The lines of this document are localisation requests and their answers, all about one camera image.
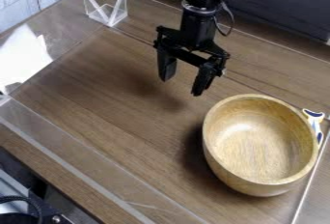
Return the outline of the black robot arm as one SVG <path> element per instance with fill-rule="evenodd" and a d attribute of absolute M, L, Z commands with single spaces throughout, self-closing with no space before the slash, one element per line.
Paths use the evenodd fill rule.
<path fill-rule="evenodd" d="M 210 87 L 215 77 L 223 75 L 230 53 L 214 42 L 215 32 L 229 36 L 233 27 L 221 29 L 217 15 L 225 11 L 235 24 L 234 15 L 226 4 L 227 0 L 183 0 L 182 20 L 178 30 L 159 26 L 154 47 L 158 51 L 158 69 L 162 81 L 175 75 L 177 61 L 182 60 L 199 71 L 191 94 L 198 97 Z"/>

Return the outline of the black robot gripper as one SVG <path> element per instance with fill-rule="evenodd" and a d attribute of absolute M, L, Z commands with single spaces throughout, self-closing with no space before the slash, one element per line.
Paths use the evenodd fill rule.
<path fill-rule="evenodd" d="M 198 97 L 210 87 L 215 76 L 223 75 L 226 61 L 230 59 L 230 53 L 214 42 L 206 40 L 195 44 L 189 40 L 181 30 L 163 26 L 157 27 L 158 38 L 154 40 L 154 47 L 158 51 L 158 69 L 162 81 L 169 79 L 177 73 L 177 60 L 199 67 L 199 72 L 194 81 L 191 94 Z M 210 55 L 214 62 L 207 62 L 205 58 L 194 54 L 194 51 Z"/>

